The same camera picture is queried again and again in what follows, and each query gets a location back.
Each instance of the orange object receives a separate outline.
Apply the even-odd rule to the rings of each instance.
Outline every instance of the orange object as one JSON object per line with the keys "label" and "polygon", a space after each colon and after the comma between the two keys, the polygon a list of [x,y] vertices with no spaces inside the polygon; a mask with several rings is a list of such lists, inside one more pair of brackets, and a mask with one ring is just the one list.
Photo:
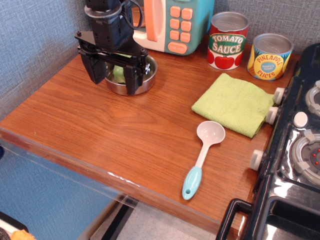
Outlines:
{"label": "orange object", "polygon": [[182,9],[182,18],[185,20],[190,20],[192,19],[192,15],[193,15],[193,10],[191,8],[185,7],[184,9]]}
{"label": "orange object", "polygon": [[191,34],[189,32],[182,32],[180,39],[181,42],[189,43],[191,40]]}
{"label": "orange object", "polygon": [[171,30],[170,31],[170,39],[172,40],[179,40],[180,32],[177,30]]}
{"label": "orange object", "polygon": [[148,0],[144,2],[144,8],[145,11],[145,21],[147,22],[146,28],[146,37],[150,41],[157,42],[157,30],[156,30],[156,10],[155,10],[155,1],[154,0]]}
{"label": "orange object", "polygon": [[170,19],[170,28],[179,29],[180,28],[180,20],[172,18]]}
{"label": "orange object", "polygon": [[23,229],[19,231],[14,231],[11,236],[11,240],[36,240],[36,239],[31,233],[28,233]]}
{"label": "orange object", "polygon": [[192,27],[192,23],[190,21],[182,21],[181,22],[181,30],[190,32]]}
{"label": "orange object", "polygon": [[184,54],[188,50],[188,46],[184,43],[172,41],[168,44],[168,49],[174,53]]}
{"label": "orange object", "polygon": [[179,18],[181,13],[181,8],[179,6],[172,6],[170,8],[170,16],[174,18]]}
{"label": "orange object", "polygon": [[[141,6],[141,10],[142,10],[142,15],[143,15],[143,20],[142,20],[141,27],[145,27],[146,26],[145,8],[143,6]],[[133,26],[134,27],[138,27],[139,20],[140,20],[140,17],[141,17],[139,8],[137,6],[135,6],[135,7],[131,8],[131,11],[132,11]]]}

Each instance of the white ladle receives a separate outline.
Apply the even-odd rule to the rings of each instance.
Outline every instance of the white ladle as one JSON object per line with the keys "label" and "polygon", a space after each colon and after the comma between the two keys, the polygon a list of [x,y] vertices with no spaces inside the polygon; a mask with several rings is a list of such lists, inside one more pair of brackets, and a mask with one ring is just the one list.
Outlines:
{"label": "white ladle", "polygon": [[198,190],[202,178],[202,165],[204,164],[210,146],[221,143],[226,136],[224,127],[215,121],[204,121],[200,123],[196,133],[202,140],[203,146],[195,166],[191,168],[185,177],[182,187],[182,196],[185,200],[191,199]]}

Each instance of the wooden countertop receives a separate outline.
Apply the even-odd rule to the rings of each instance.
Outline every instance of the wooden countertop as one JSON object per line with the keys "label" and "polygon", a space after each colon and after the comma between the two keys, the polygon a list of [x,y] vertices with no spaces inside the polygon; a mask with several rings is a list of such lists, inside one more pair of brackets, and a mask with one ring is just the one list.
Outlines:
{"label": "wooden countertop", "polygon": [[[267,93],[286,87],[298,55],[284,77],[255,79],[247,71],[251,46],[240,67],[221,71],[207,63],[208,38],[188,56],[149,51],[158,71],[154,86],[136,96],[95,85],[78,55],[0,122],[0,137],[55,163],[111,186],[210,232],[216,233],[233,198],[252,202],[257,173],[249,168],[254,149],[264,151],[272,126],[253,138],[225,129],[202,167],[202,181],[191,200],[182,185],[195,165],[202,142],[197,126],[206,121],[191,106],[221,73],[247,80]],[[241,216],[232,225],[238,230]]]}

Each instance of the green towel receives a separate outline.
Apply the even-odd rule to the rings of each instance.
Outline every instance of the green towel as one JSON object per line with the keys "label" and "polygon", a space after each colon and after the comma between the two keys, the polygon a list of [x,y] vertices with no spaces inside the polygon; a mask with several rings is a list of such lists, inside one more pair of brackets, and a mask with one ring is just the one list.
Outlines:
{"label": "green towel", "polygon": [[192,106],[192,110],[225,128],[253,138],[274,105],[273,94],[222,73]]}

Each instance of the stove burner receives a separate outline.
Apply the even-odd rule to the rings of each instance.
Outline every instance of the stove burner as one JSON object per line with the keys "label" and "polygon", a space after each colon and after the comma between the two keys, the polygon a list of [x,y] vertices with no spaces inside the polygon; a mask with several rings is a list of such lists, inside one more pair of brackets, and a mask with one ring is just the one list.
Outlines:
{"label": "stove burner", "polygon": [[305,102],[308,110],[320,117],[320,80],[316,81],[314,87],[305,95]]}
{"label": "stove burner", "polygon": [[304,131],[303,136],[292,145],[291,159],[299,174],[320,185],[320,134]]}
{"label": "stove burner", "polygon": [[302,148],[301,157],[304,161],[310,162],[310,167],[314,167],[312,171],[316,174],[320,171],[320,142],[307,145]]}

